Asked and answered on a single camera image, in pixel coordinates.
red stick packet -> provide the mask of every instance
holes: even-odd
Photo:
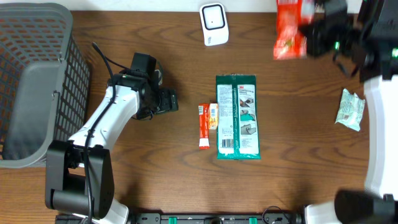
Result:
[[[306,56],[307,43],[298,28],[312,21],[314,0],[277,0],[277,6],[278,38],[274,46],[274,59]]]
[[[199,127],[200,127],[199,149],[209,149],[210,148],[208,112],[209,112],[209,104],[208,103],[199,104]]]

barcode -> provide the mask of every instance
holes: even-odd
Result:
[[[279,0],[278,4],[297,4],[297,0]]]
[[[223,139],[221,147],[223,147],[223,148],[232,148],[232,147],[234,147],[234,139]]]

snack package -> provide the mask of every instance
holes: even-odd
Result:
[[[210,103],[208,125],[210,130],[216,130],[218,126],[218,104]]]
[[[298,28],[312,21],[314,0],[277,0],[277,7],[278,38],[274,46],[274,59],[306,56],[307,43]]]
[[[364,108],[365,100],[359,99],[356,93],[351,95],[348,90],[344,89],[335,123],[341,123],[348,128],[359,131]]]
[[[209,128],[208,128],[208,112],[209,104],[201,103],[199,104],[199,128],[200,128],[200,138],[199,138],[199,149],[209,149]]]
[[[261,159],[256,76],[216,76],[217,159]]]

black square outline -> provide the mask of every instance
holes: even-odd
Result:
[[[223,17],[223,26],[222,26],[222,27],[215,27],[215,28],[209,29],[209,28],[207,28],[207,26],[206,26],[205,9],[206,9],[207,7],[215,7],[215,6],[220,7],[221,16]],[[202,16],[203,16],[203,23],[204,23],[204,25],[205,25],[206,30],[222,29],[222,28],[225,27],[224,11],[223,11],[223,7],[222,7],[220,4],[214,4],[214,5],[210,5],[210,6],[205,6],[205,7],[203,7],[203,8],[201,9],[201,14],[202,14]]]

green and white packet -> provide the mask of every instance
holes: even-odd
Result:
[[[217,159],[261,159],[255,75],[216,76]]]
[[[335,123],[341,123],[355,131],[359,131],[364,108],[365,100],[361,100],[356,93],[351,95],[347,89],[344,89]]]

